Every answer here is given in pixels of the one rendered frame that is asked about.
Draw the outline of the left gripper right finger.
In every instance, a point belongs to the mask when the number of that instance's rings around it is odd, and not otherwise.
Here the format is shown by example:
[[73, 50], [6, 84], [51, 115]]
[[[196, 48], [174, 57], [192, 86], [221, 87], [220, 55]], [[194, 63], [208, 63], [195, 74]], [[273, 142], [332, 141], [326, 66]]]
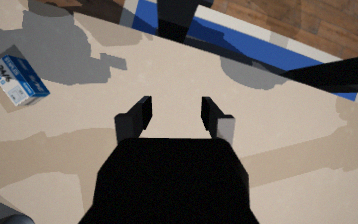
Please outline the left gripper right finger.
[[223, 139], [233, 144], [235, 118], [224, 114], [209, 96], [202, 96], [201, 119], [212, 139]]

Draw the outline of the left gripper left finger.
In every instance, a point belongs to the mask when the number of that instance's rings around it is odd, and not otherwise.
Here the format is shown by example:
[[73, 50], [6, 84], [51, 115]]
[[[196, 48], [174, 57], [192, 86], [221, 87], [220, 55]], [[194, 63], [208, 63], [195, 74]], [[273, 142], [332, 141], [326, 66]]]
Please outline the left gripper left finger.
[[125, 138], [139, 138], [152, 118], [152, 96], [143, 96], [127, 113], [114, 117], [117, 145]]

